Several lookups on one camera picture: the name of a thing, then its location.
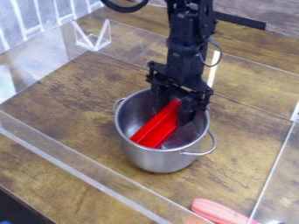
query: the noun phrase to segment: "metal pot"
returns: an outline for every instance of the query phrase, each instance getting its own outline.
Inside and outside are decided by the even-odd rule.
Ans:
[[[130,161],[146,171],[176,172],[216,148],[216,139],[208,130],[210,113],[200,110],[192,122],[180,127],[163,143],[162,149],[147,148],[130,140],[155,115],[150,89],[120,99],[115,104],[115,113],[116,130],[123,139],[122,149]],[[200,140],[207,132],[212,139],[212,147],[202,152]]]

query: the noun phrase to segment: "pot rim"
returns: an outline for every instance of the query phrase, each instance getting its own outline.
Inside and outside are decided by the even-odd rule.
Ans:
[[[206,115],[206,118],[207,118],[207,126],[204,128],[204,131],[202,132],[202,135],[199,138],[196,138],[192,142],[190,142],[188,144],[186,144],[184,146],[180,146],[180,147],[176,147],[176,148],[170,148],[170,149],[154,149],[154,148],[148,148],[146,146],[143,146],[142,144],[138,144],[135,143],[134,141],[131,141],[131,139],[126,136],[126,134],[123,133],[120,127],[119,127],[119,121],[118,121],[118,117],[119,117],[119,110],[123,106],[123,104],[131,100],[132,97],[135,97],[136,95],[142,94],[143,92],[146,91],[150,91],[150,88],[146,88],[146,89],[142,89],[136,92],[134,92],[120,103],[119,103],[119,106],[116,108],[116,112],[115,112],[115,125],[116,125],[116,131],[119,133],[119,135],[126,139],[126,141],[128,143],[131,143],[134,146],[136,146],[140,150],[144,150],[144,151],[155,151],[155,152],[170,152],[170,151],[183,151],[183,150],[188,150],[188,148],[195,144],[198,143],[202,138],[204,137],[204,135],[207,134],[207,131],[208,131],[208,128],[211,126],[211,116],[210,116],[210,112],[208,111],[204,111],[204,115]]]

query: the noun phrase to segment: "red object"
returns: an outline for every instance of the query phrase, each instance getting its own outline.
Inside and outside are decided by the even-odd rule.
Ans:
[[[208,199],[195,199],[191,204],[191,210],[218,224],[248,223],[248,217],[246,215]],[[250,224],[259,224],[259,222],[252,220]]]
[[[131,140],[148,148],[159,148],[178,129],[178,113],[182,102],[172,100],[132,135]]]

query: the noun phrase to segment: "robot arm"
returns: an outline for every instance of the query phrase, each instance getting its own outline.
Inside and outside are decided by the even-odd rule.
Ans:
[[[116,11],[139,10],[148,0],[135,8],[111,7],[110,0],[103,3]],[[167,0],[167,12],[171,34],[167,39],[167,64],[148,63],[154,111],[168,104],[172,98],[182,99],[178,124],[183,126],[206,110],[210,104],[212,89],[202,79],[211,35],[215,33],[216,18],[212,0]]]

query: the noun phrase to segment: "pot handle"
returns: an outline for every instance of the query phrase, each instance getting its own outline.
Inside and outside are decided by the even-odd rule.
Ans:
[[[210,133],[210,137],[211,137],[211,140],[212,140],[212,147],[210,150],[207,150],[206,152],[200,152],[200,153],[196,153],[196,152],[188,152],[188,151],[183,151],[180,152],[182,155],[188,155],[188,156],[204,156],[210,153],[212,153],[218,147],[218,140],[216,140],[216,137],[214,136],[211,130],[208,129],[208,133]]]
[[[124,99],[126,99],[126,98],[122,98],[122,99],[116,100],[115,105],[114,105],[115,113],[118,112],[118,108],[119,108],[120,103],[123,102]]]

